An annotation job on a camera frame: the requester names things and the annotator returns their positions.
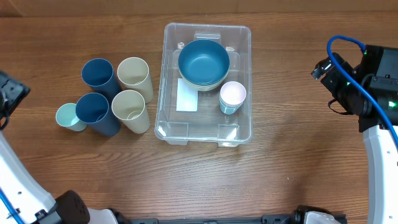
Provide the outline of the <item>tall navy cup front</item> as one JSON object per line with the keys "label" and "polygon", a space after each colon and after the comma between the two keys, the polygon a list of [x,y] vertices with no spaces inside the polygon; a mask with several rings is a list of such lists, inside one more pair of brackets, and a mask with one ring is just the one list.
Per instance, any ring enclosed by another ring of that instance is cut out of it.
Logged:
{"label": "tall navy cup front", "polygon": [[117,117],[105,96],[100,93],[87,93],[76,104],[77,117],[95,131],[111,137],[121,129]]}

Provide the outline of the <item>tall navy cup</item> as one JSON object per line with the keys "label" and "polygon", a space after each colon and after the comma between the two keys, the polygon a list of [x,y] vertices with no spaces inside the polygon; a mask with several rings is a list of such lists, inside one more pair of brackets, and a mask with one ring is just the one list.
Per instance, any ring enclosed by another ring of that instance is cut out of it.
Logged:
{"label": "tall navy cup", "polygon": [[122,91],[111,63],[104,58],[94,58],[83,66],[82,80],[95,92],[104,95],[109,103]]}
{"label": "tall navy cup", "polygon": [[105,96],[100,93],[87,93],[76,104],[77,117],[95,131],[111,137],[121,129],[117,117]]}

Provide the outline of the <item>tall beige cup front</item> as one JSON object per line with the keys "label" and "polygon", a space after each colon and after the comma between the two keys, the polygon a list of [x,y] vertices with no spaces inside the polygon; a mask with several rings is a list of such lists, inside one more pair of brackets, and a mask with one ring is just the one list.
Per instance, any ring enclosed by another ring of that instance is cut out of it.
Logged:
{"label": "tall beige cup front", "polygon": [[150,119],[143,96],[135,90],[118,93],[112,103],[113,114],[132,132],[142,134],[150,128]]}

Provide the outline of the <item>small mint green cup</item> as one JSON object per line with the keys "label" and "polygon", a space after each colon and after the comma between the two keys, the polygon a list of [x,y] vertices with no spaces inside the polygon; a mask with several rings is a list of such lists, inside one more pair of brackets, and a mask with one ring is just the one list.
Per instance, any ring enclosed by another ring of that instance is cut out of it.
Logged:
{"label": "small mint green cup", "polygon": [[87,127],[87,124],[82,122],[76,115],[75,103],[66,103],[59,107],[55,119],[59,126],[72,131],[83,131]]}

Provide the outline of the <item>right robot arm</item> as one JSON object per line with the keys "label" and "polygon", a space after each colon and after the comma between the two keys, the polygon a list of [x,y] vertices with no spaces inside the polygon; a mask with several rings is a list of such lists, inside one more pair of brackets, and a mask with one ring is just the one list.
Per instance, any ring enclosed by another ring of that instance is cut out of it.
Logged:
{"label": "right robot arm", "polygon": [[352,67],[338,53],[319,61],[312,76],[331,93],[343,115],[358,116],[369,171],[368,223],[397,223],[397,50],[372,47]]}

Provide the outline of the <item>small light blue cup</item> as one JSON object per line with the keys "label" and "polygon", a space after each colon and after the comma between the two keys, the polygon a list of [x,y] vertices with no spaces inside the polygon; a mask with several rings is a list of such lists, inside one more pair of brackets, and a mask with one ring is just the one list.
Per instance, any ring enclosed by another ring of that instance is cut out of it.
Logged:
{"label": "small light blue cup", "polygon": [[220,106],[220,110],[224,113],[224,114],[233,114],[233,113],[235,113],[237,110],[234,110],[234,109],[229,109],[229,108],[221,108],[221,106]]}

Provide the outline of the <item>dark blue bowl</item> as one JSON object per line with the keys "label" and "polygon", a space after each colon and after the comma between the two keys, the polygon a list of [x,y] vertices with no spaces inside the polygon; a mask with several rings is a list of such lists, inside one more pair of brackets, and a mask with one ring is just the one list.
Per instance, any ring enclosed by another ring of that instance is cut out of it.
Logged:
{"label": "dark blue bowl", "polygon": [[230,59],[226,49],[208,39],[190,42],[178,57],[181,76],[198,86],[219,83],[227,76],[229,66]]}

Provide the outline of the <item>tall beige cup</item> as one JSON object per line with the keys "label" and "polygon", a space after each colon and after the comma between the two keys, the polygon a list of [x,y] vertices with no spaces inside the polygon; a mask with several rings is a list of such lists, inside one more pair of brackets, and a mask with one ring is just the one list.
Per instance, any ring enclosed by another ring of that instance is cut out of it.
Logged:
{"label": "tall beige cup", "polygon": [[150,119],[143,96],[135,90],[118,93],[112,103],[113,114],[132,132],[142,134],[150,128]]}
{"label": "tall beige cup", "polygon": [[152,101],[154,91],[149,66],[145,60],[139,57],[124,59],[118,66],[117,76],[126,88],[138,91],[145,103]]}

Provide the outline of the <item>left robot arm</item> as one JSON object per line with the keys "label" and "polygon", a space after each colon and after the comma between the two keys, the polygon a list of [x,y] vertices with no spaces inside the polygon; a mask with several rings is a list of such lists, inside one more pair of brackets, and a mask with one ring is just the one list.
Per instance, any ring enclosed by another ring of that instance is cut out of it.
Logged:
{"label": "left robot arm", "polygon": [[1,135],[1,224],[117,224],[110,209],[88,208],[80,196],[69,190],[53,198],[17,157]]}

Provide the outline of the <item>small pink cup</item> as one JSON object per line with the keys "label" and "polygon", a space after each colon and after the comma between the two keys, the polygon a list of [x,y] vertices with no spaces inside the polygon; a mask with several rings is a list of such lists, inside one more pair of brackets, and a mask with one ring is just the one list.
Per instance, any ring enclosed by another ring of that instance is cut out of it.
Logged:
{"label": "small pink cup", "polygon": [[220,97],[224,103],[231,106],[238,106],[246,99],[245,87],[235,81],[226,82],[220,90]]}

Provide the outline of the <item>small grey cup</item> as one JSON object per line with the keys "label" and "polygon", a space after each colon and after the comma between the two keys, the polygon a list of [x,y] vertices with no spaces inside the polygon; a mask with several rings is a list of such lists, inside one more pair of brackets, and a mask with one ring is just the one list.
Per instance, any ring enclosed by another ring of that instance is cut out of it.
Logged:
{"label": "small grey cup", "polygon": [[243,102],[238,103],[238,104],[229,104],[229,103],[226,103],[222,98],[220,98],[220,106],[222,109],[229,108],[229,109],[237,110],[242,104],[243,104]]}

